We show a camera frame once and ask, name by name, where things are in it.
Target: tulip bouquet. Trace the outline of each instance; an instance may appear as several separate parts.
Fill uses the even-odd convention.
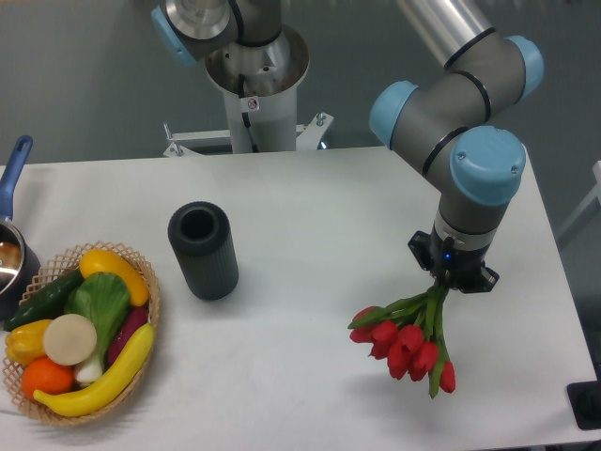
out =
[[[442,332],[442,306],[448,292],[448,287],[435,284],[386,307],[367,307],[348,325],[350,339],[371,343],[369,355],[387,359],[393,378],[400,380],[409,373],[412,381],[421,381],[427,374],[430,397],[434,398],[439,388],[452,393],[455,369]]]

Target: blue joint cap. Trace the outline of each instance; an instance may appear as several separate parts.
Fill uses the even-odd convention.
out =
[[[167,21],[164,14],[162,14],[161,7],[154,8],[150,13],[150,17],[169,53],[184,66],[194,64],[196,60],[188,52],[188,49],[184,47],[184,44],[181,43],[173,28],[171,28],[171,24]]]
[[[417,86],[410,82],[396,82],[378,96],[369,113],[369,128],[387,148],[391,148],[394,126],[411,93]]]
[[[522,53],[522,57],[524,58],[526,82],[524,84],[522,97],[520,98],[524,99],[543,81],[543,75],[545,75],[545,60],[543,59],[540,50],[538,50],[538,47],[536,47],[534,42],[521,36],[510,36],[506,39],[511,40],[517,46],[519,51]]]
[[[455,185],[464,195],[478,204],[496,207],[517,193],[526,150],[508,131],[476,127],[457,139],[450,166]]]

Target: woven basket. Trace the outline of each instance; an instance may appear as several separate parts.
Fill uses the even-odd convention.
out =
[[[159,281],[157,280],[157,276],[152,270],[150,263],[148,263],[146,259],[138,252],[132,250],[130,247],[126,247],[121,243],[113,244],[111,242],[98,241],[94,244],[84,244],[81,246],[78,245],[73,249],[68,249],[64,254],[57,255],[54,259],[48,262],[47,266],[39,269],[38,275],[34,276],[32,283],[27,287],[26,292],[23,294],[21,303],[26,303],[32,294],[46,284],[52,282],[63,272],[68,272],[71,269],[76,268],[82,255],[94,248],[108,249],[122,256],[144,277],[150,291],[148,302],[148,322],[154,326],[156,332],[159,326],[160,314]],[[146,372],[146,367],[148,365],[148,361],[150,360],[151,354],[152,350],[150,350],[150,353],[148,354],[144,364],[133,377],[130,384],[116,399],[113,400],[113,402],[88,415],[73,418],[65,417],[54,413],[48,407],[39,404],[36,401],[30,401],[27,399],[21,391],[21,380],[23,377],[24,367],[11,362],[8,358],[4,359],[4,384],[8,388],[8,393],[12,396],[12,403],[16,405],[27,417],[34,420],[39,420],[45,425],[57,427],[78,426],[103,417],[121,402],[123,402],[123,400],[131,394],[136,385],[138,385],[139,381]]]

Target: gray floor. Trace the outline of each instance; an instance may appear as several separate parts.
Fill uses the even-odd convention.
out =
[[[545,57],[546,78],[539,89],[492,123],[528,147],[557,230],[593,188],[591,168],[601,160],[601,2],[478,4],[503,35],[526,36]],[[49,163],[159,157],[165,149],[163,122],[172,132],[226,128],[221,95],[203,65],[179,67],[163,49],[149,20],[155,5],[154,0],[0,0],[0,164],[24,133],[36,142],[30,163]],[[311,55],[299,88],[299,122],[319,111],[333,115],[332,147],[379,145],[367,126],[378,94],[397,80],[428,86],[441,76],[393,0],[284,0],[283,12]],[[600,242],[597,215],[562,251],[598,362]]]

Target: purple eggplant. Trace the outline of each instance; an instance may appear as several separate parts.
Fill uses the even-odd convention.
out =
[[[148,312],[144,307],[134,307],[123,321],[123,325],[116,337],[113,339],[111,346],[106,351],[106,364],[111,366],[117,356],[121,353],[125,344],[135,331],[144,326],[148,322]]]

